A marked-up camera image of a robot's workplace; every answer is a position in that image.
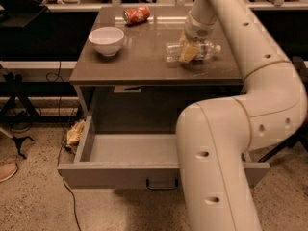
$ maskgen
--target soda can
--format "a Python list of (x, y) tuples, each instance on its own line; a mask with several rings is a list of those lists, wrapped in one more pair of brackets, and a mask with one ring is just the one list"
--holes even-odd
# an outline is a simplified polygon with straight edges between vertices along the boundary
[(123, 12), (123, 19), (127, 25), (134, 25), (147, 20), (150, 10), (147, 6), (139, 6), (134, 9), (127, 9)]

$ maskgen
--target speckled floor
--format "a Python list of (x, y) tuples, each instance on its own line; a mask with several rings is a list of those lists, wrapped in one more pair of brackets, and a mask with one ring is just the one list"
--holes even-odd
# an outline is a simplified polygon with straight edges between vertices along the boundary
[[(17, 162), (19, 171), (0, 184), (0, 230), (77, 231), (73, 198), (58, 174), (57, 162), (71, 160), (61, 149), (59, 124), (34, 124), (28, 131), (23, 160), (13, 141), (0, 134), (0, 164)], [(264, 151), (253, 154), (260, 158)], [(298, 144), (270, 161), (271, 170), (252, 190), (265, 231), (303, 231), (308, 223), (308, 153)], [(189, 231), (181, 190), (73, 190), (83, 231)]]

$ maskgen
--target plastic bottle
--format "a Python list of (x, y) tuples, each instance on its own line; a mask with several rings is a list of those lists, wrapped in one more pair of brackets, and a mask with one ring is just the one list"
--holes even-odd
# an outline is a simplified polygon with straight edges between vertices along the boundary
[[(193, 58), (194, 60), (209, 60), (221, 52), (220, 45), (214, 45), (209, 40), (197, 42), (200, 48), (199, 53)], [(179, 61), (184, 44), (167, 43), (166, 44), (166, 62), (172, 63)]]

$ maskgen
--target black handle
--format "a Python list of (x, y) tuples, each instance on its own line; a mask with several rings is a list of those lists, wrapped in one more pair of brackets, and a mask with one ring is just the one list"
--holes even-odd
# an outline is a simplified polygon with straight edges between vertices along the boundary
[(150, 180), (149, 179), (146, 179), (146, 187), (149, 189), (149, 190), (153, 190), (153, 191), (170, 191), (170, 190), (176, 190), (177, 187), (179, 186), (179, 181), (178, 179), (175, 179), (174, 180), (174, 186), (173, 187), (151, 187), (150, 186)]

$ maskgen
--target white bowl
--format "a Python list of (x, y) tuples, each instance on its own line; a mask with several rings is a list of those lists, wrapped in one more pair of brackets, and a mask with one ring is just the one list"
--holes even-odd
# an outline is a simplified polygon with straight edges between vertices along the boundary
[(111, 57), (122, 47), (124, 36), (117, 27), (101, 27), (90, 32), (88, 39), (98, 53)]

